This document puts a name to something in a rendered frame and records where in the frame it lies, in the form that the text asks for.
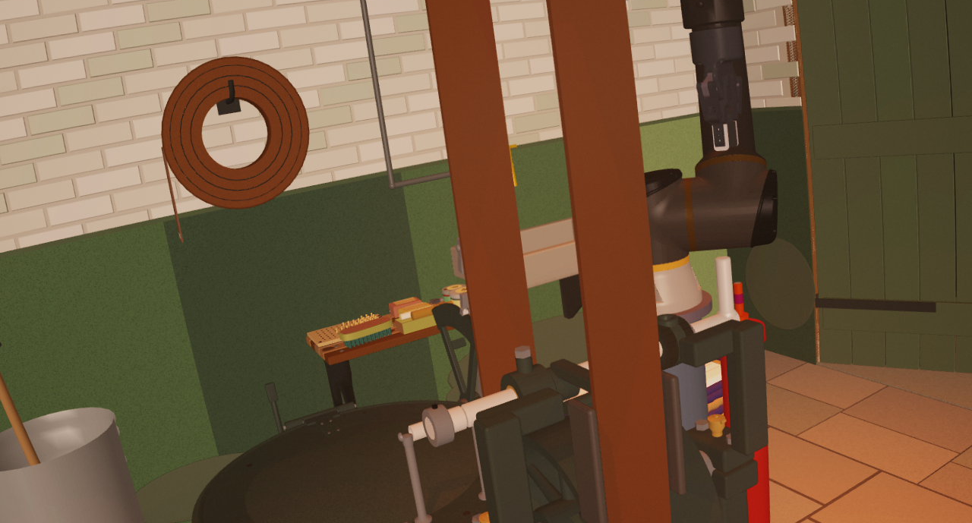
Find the dark round tabletop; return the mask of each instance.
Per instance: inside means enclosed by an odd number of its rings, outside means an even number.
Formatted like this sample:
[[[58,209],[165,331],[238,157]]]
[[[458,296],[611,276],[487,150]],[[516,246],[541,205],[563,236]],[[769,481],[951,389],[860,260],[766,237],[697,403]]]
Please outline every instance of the dark round tabletop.
[[[229,463],[199,496],[192,523],[411,523],[417,512],[398,434],[433,403],[397,402],[315,417]],[[426,509],[435,521],[469,521],[478,498],[472,431],[433,447],[415,443]]]

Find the wooden post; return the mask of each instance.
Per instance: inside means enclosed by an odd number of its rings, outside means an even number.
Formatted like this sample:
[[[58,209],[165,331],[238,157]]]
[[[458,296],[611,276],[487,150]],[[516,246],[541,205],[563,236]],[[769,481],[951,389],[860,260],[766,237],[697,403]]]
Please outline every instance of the wooden post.
[[[426,0],[426,8],[479,372],[490,395],[515,370],[514,349],[534,348],[493,14],[489,0]]]
[[[548,0],[548,15],[607,516],[611,523],[670,521],[652,241],[625,0]]]
[[[24,422],[21,421],[21,416],[14,406],[14,399],[10,397],[10,391],[7,389],[7,383],[3,380],[3,375],[0,375],[0,402],[3,403],[3,410],[7,413],[7,419],[10,419],[10,425],[13,427],[14,433],[17,434],[17,441],[20,441],[21,449],[24,450],[24,456],[27,457],[28,463],[30,465],[41,464],[41,460],[37,458],[37,451],[34,450],[34,444],[30,442],[30,436],[27,435]]]

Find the tile floor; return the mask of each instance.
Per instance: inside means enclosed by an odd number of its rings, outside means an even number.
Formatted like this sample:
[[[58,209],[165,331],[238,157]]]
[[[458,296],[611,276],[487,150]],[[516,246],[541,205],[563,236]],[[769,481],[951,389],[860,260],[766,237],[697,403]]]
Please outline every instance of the tile floor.
[[[972,522],[972,375],[766,353],[773,523]]]

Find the metal bucket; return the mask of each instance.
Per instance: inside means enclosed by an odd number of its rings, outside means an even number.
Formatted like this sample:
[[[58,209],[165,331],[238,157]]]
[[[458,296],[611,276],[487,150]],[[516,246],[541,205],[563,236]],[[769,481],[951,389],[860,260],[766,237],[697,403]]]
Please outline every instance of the metal bucket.
[[[145,523],[108,409],[69,409],[24,423],[41,464],[14,430],[0,433],[0,523]]]

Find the brown coil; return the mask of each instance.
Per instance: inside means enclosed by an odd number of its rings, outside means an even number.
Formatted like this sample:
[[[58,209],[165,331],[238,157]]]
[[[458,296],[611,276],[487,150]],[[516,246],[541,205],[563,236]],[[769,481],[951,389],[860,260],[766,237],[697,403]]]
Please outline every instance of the brown coil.
[[[253,104],[267,123],[267,145],[252,164],[216,163],[202,143],[202,122],[219,101]],[[307,111],[287,77],[263,62],[230,56],[202,64],[172,91],[163,116],[163,152],[195,197],[222,208],[253,208],[281,194],[301,172],[310,137]]]

